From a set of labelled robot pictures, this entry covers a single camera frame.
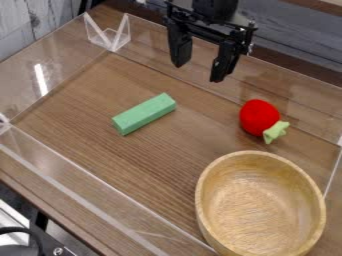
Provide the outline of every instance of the wooden table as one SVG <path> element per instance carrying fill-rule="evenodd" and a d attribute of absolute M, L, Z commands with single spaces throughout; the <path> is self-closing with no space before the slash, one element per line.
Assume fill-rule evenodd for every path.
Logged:
<path fill-rule="evenodd" d="M 100 26 L 109 27 L 119 24 L 121 13 L 104 4 L 92 16 Z M 52 64 L 69 65 L 61 65 L 58 76 L 49 72 L 48 81 L 53 85 L 65 80 L 60 77 L 68 78 L 62 85 L 18 116 L 33 101 L 32 95 L 33 98 L 18 95 L 14 107 L 9 108 L 10 102 L 0 103 L 0 110 L 16 116 L 12 124 L 40 141 L 32 144 L 26 137 L 17 141 L 21 156 L 30 159 L 37 168 L 18 163 L 0 150 L 0 177 L 104 255 L 157 254 L 127 239 L 131 233 L 124 233 L 113 223 L 112 216 L 124 221 L 131 215 L 139 218 L 139 214 L 120 212 L 119 205 L 124 202 L 112 187 L 200 241 L 193 191 L 197 177 L 215 158 L 239 150 L 279 154 L 303 167 L 324 191 L 339 154 L 339 88 L 248 57 L 241 59 L 233 75 L 221 84 L 209 84 L 207 68 L 215 49 L 196 41 L 192 62 L 177 70 L 168 59 L 164 28 L 136 18 L 131 21 L 132 42 L 117 54 L 80 40 L 84 36 L 76 32 L 84 32 L 84 24 L 78 19 L 0 66 L 0 78 L 12 83 L 10 88 L 1 84 L 0 90 L 17 95 L 13 88 L 24 90 L 24 84 L 20 76 L 9 72 L 14 64 L 29 66 L 30 71 L 21 72 L 28 77 L 37 60 L 44 65 L 48 60 Z M 111 126 L 111 117 L 161 92 L 176 100 L 176 111 L 121 137 Z M 8 99 L 5 93 L 0 95 L 2 102 Z M 237 123 L 240 104 L 256 97 L 271 101 L 292 123 L 288 135 L 271 146 L 245 134 Z M 26 105 L 20 105 L 21 100 L 26 100 Z M 6 140 L 9 138 L 0 139 L 0 144 Z M 46 151 L 40 143 L 58 155 Z M 77 166 L 62 161 L 60 155 Z M 311 256 L 332 256 L 339 250 L 339 173 L 327 194 L 327 229 Z M 52 186 L 54 182 L 62 187 Z M 144 225 L 147 223 L 136 224 L 141 229 Z M 163 239 L 171 248 L 172 239 Z M 196 255 L 209 254 L 203 251 Z"/>

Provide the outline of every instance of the green block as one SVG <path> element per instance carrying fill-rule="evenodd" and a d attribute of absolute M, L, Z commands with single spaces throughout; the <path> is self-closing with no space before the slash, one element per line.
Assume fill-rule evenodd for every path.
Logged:
<path fill-rule="evenodd" d="M 168 94 L 161 93 L 159 96 L 115 116 L 112 118 L 113 126 L 121 135 L 127 135 L 168 114 L 175 108 L 175 100 Z"/>

